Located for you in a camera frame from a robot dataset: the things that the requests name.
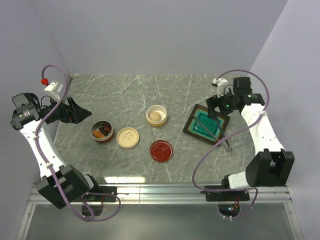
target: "glass panel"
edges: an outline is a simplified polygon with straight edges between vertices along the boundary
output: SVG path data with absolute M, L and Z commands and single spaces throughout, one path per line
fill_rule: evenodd
M 102 217 L 116 206 L 105 205 Z M 284 240 L 293 239 L 282 203 L 256 204 L 232 222 L 218 215 L 216 204 L 124 205 L 105 222 L 87 223 L 68 208 L 37 205 L 27 240 Z

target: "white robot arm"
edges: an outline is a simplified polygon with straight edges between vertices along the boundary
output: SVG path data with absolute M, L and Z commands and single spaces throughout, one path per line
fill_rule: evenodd
M 260 94 L 252 93 L 249 77 L 236 77 L 233 89 L 229 89 L 224 78 L 214 79 L 212 85 L 217 87 L 217 95 L 206 100 L 208 116 L 216 118 L 215 108 L 219 107 L 223 114 L 239 110 L 248 126 L 252 125 L 260 115 L 260 121 L 249 129 L 255 157 L 246 170 L 237 174 L 227 175 L 228 188 L 243 189 L 250 187 L 284 186 L 287 182 L 295 157 L 291 151 L 286 151 L 276 137 L 264 111 L 264 101 Z
M 47 164 L 52 166 L 70 202 L 89 191 L 99 193 L 99 186 L 92 176 L 88 174 L 83 175 L 70 164 L 66 164 L 61 159 L 50 137 L 48 124 L 55 121 L 77 124 L 92 115 L 90 111 L 78 106 L 72 97 L 67 97 L 68 105 L 61 103 L 40 128 L 38 134 L 39 144 L 43 154 L 50 163 L 46 163 L 39 154 L 36 147 L 35 131 L 40 124 L 40 120 L 55 107 L 57 100 L 57 97 L 53 97 L 51 98 L 50 106 L 41 106 L 38 97 L 33 93 L 26 92 L 14 96 L 12 101 L 16 109 L 13 111 L 10 124 L 25 137 L 36 157 L 41 177 L 41 181 L 35 185 L 38 192 L 57 208 L 62 209 L 66 206 L 66 203 L 57 189 L 57 185 Z

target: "teal tray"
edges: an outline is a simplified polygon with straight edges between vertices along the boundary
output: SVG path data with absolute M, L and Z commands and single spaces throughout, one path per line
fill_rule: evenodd
M 189 116 L 184 128 L 183 132 L 197 138 L 199 140 L 202 140 L 208 144 L 216 144 L 217 141 L 209 134 L 207 131 L 200 126 L 195 120 L 193 116 L 196 116 L 199 121 L 211 132 L 213 133 L 218 139 L 222 138 L 222 134 L 218 128 L 217 123 L 208 118 L 208 108 L 205 106 L 202 106 L 200 104 L 196 104 L 191 112 L 191 115 Z M 223 132 L 226 131 L 227 125 L 229 123 L 230 117 L 228 115 L 222 115 L 220 112 L 217 112 L 218 116 L 218 122 L 223 130 Z

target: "white wall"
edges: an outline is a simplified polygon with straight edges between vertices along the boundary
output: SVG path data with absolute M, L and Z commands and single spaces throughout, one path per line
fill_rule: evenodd
M 22 92 L 43 96 L 41 70 L 62 60 L 31 3 L 2 0 L 0 7 L 0 235 L 15 239 L 33 182 L 39 180 L 37 161 L 23 136 L 11 125 L 15 105 L 11 98 Z M 46 76 L 62 81 L 48 69 Z M 57 124 L 52 124 L 54 134 Z
M 287 185 L 306 240 L 320 239 L 319 9 L 319 0 L 289 0 L 252 68 L 269 87 L 274 131 L 295 155 Z
M 72 74 L 250 69 L 288 0 L 30 0 Z

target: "marble table surface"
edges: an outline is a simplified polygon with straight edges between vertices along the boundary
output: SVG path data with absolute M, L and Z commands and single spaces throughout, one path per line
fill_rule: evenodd
M 195 165 L 212 145 L 183 131 L 195 104 L 207 106 L 205 99 L 216 94 L 211 82 L 214 74 L 156 75 L 76 75 L 69 97 L 92 116 L 79 124 L 60 123 L 55 146 L 62 159 L 98 183 L 178 183 L 191 182 Z M 226 77 L 229 81 L 234 76 Z M 168 112 L 162 127 L 150 126 L 146 111 L 162 105 Z M 125 127 L 139 132 L 139 143 L 131 149 L 118 145 L 116 136 L 100 144 L 91 137 L 91 126 L 99 120 L 109 121 L 115 134 Z M 239 112 L 230 114 L 226 135 L 246 126 Z M 173 156 L 166 163 L 150 157 L 150 145 L 166 140 L 173 146 Z M 249 131 L 229 140 L 227 152 L 215 149 L 200 166 L 198 182 L 220 182 L 226 174 L 245 170 L 255 155 Z

